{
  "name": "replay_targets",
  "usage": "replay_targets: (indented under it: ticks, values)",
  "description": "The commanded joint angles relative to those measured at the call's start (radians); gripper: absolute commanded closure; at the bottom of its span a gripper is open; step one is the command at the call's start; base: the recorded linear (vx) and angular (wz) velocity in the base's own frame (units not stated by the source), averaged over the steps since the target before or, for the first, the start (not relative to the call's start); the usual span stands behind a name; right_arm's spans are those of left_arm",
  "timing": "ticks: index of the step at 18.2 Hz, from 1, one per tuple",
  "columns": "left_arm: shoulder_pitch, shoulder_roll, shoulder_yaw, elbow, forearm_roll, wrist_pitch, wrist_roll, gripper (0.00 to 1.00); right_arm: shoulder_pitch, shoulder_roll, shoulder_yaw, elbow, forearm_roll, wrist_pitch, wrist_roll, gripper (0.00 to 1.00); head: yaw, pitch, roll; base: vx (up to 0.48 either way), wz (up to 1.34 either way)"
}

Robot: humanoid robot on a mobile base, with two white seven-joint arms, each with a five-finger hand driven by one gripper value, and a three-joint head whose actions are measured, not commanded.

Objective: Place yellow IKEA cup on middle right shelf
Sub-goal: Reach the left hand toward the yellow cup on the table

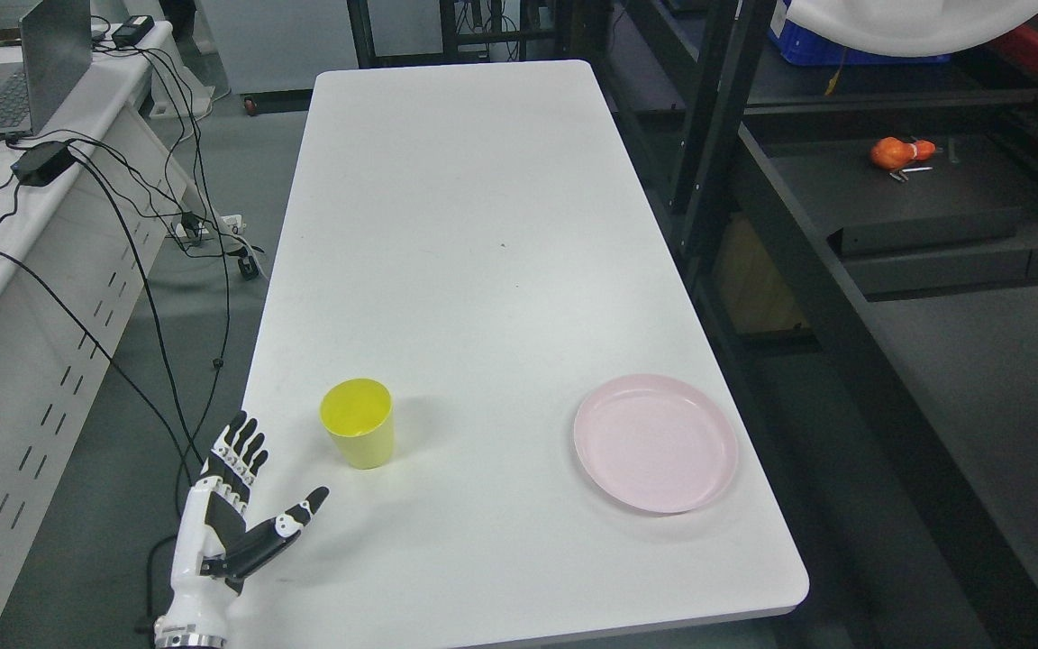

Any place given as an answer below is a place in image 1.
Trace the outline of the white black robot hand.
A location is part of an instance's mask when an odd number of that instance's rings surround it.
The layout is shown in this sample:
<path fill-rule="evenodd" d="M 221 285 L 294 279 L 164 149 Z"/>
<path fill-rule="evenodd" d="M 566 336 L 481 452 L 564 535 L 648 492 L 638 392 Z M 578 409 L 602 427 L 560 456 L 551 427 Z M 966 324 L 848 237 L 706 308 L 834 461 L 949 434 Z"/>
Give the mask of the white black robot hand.
<path fill-rule="evenodd" d="M 226 648 L 228 611 L 244 583 L 296 542 L 330 496 L 318 486 L 248 526 L 252 488 L 268 458 L 265 435 L 247 412 L 238 412 L 215 438 L 187 493 L 170 567 L 172 599 L 152 626 L 155 648 Z"/>

